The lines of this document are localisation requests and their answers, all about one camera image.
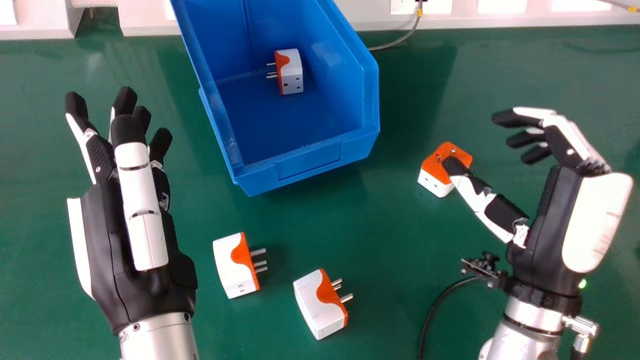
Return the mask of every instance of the metal prong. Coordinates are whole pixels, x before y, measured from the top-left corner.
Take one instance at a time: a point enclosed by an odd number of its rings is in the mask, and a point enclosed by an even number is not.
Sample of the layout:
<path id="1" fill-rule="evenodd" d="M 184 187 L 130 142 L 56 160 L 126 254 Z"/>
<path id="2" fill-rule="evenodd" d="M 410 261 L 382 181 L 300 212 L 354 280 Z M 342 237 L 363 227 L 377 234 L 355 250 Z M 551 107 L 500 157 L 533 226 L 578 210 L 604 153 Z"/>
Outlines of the metal prong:
<path id="1" fill-rule="evenodd" d="M 345 295 L 345 296 L 340 298 L 340 302 L 344 304 L 345 302 L 347 302 L 347 301 L 349 301 L 351 299 L 353 299 L 353 294 L 347 294 L 347 295 Z"/>
<path id="2" fill-rule="evenodd" d="M 267 249 L 265 249 L 265 248 L 263 247 L 263 248 L 261 248 L 261 249 L 255 249 L 254 251 L 251 251 L 251 252 L 249 253 L 249 255 L 250 255 L 251 257 L 254 257 L 254 256 L 262 255 L 262 254 L 264 254 L 265 252 L 267 252 Z"/>

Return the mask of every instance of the white and orange plug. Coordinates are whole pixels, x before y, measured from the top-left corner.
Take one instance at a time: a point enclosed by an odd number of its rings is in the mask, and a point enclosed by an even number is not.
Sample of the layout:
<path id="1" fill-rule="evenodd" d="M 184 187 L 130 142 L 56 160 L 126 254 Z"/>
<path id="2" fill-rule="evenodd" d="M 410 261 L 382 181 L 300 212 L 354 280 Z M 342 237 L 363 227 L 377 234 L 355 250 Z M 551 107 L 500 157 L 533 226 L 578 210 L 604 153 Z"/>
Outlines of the white and orange plug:
<path id="1" fill-rule="evenodd" d="M 298 94 L 305 91 L 302 60 L 298 49 L 276 50 L 273 53 L 276 70 L 267 74 L 267 79 L 278 78 L 280 95 Z"/>
<path id="2" fill-rule="evenodd" d="M 467 168 L 473 162 L 473 156 L 453 143 L 445 142 L 429 155 L 420 167 L 418 183 L 437 197 L 447 196 L 454 188 L 447 171 L 442 166 L 443 160 L 451 156 L 458 158 Z"/>
<path id="3" fill-rule="evenodd" d="M 344 303 L 353 299 L 353 294 L 340 297 L 337 291 L 342 279 L 331 281 L 324 269 L 293 282 L 293 291 L 311 333 L 321 340 L 347 326 L 349 314 Z"/>
<path id="4" fill-rule="evenodd" d="M 260 290 L 257 274 L 267 270 L 267 261 L 253 262 L 266 249 L 249 250 L 244 233 L 237 233 L 213 242 L 222 287 L 230 299 Z"/>

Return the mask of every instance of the green table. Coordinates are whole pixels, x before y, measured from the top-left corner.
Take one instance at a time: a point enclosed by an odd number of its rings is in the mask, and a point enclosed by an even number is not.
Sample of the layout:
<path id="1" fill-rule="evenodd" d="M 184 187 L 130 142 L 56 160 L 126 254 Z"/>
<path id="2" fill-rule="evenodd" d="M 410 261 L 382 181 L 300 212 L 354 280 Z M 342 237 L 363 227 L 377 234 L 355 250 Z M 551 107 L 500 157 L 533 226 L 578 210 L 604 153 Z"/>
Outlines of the green table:
<path id="1" fill-rule="evenodd" d="M 367 44 L 397 33 L 362 34 Z M 202 359 L 411 359 L 430 303 L 460 278 L 460 258 L 504 246 L 462 199 L 416 184 L 421 161 L 449 140 L 474 170 L 528 214 L 550 160 L 519 163 L 493 111 L 555 108 L 576 120 L 616 170 L 640 179 L 638 27 L 421 31 L 376 53 L 381 133 L 369 156 L 249 198 L 220 156 L 179 37 L 123 38 L 115 14 L 85 19 L 78 38 L 0 43 L 0 359 L 118 359 L 118 342 L 77 280 L 65 199 L 89 187 L 63 96 L 85 96 L 107 129 L 110 103 L 132 86 L 174 135 L 166 157 L 181 249 L 197 268 L 194 319 Z M 593 359 L 637 359 L 640 199 L 589 277 L 584 314 L 602 324 Z M 229 301 L 211 242 L 245 231 L 268 249 L 262 290 Z M 291 283 L 324 267 L 353 292 L 349 326 L 308 331 Z M 480 284 L 454 294 L 428 339 L 428 359 L 476 359 L 504 295 Z M 561 357 L 572 342 L 564 339 Z"/>

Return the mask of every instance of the adapter in blue bin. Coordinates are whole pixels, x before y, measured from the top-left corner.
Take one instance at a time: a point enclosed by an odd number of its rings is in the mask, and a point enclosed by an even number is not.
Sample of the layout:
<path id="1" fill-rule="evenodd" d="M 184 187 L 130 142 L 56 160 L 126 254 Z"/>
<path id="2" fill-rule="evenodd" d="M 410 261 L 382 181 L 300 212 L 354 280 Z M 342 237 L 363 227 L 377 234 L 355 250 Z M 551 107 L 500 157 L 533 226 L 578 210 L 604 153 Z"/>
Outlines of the adapter in blue bin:
<path id="1" fill-rule="evenodd" d="M 380 132 L 378 64 L 332 0 L 172 0 L 231 178 L 249 195 L 364 159 Z M 298 49 L 304 92 L 266 79 Z"/>

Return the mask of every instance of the green surface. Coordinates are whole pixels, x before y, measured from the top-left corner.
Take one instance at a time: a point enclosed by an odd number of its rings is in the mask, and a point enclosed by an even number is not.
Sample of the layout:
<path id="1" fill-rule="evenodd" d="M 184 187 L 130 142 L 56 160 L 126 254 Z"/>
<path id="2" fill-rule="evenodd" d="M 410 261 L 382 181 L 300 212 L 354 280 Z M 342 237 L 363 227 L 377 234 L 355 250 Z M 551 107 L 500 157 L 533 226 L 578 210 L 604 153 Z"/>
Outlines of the green surface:
<path id="1" fill-rule="evenodd" d="M 366 33 L 379 44 L 396 33 Z M 640 176 L 637 27 L 421 31 L 376 54 L 381 133 L 369 156 L 248 198 L 234 186 L 179 37 L 122 38 L 113 14 L 78 38 L 0 43 L 0 359 L 118 359 L 116 338 L 76 275 L 65 199 L 89 187 L 63 96 L 85 96 L 101 131 L 121 85 L 174 135 L 166 157 L 181 249 L 195 261 L 202 359 L 411 359 L 429 304 L 460 278 L 460 258 L 504 246 L 457 195 L 415 182 L 420 163 L 453 141 L 474 170 L 533 215 L 552 162 L 526 167 L 493 111 L 555 108 L 576 120 L 616 170 Z M 593 359 L 637 359 L 640 197 L 589 278 L 584 314 L 602 324 Z M 227 300 L 211 242 L 238 231 L 268 249 L 262 290 Z M 323 266 L 344 278 L 349 326 L 323 341 L 306 328 L 293 280 Z M 476 359 L 505 296 L 476 284 L 444 304 L 429 359 Z M 567 359 L 572 338 L 565 338 Z"/>

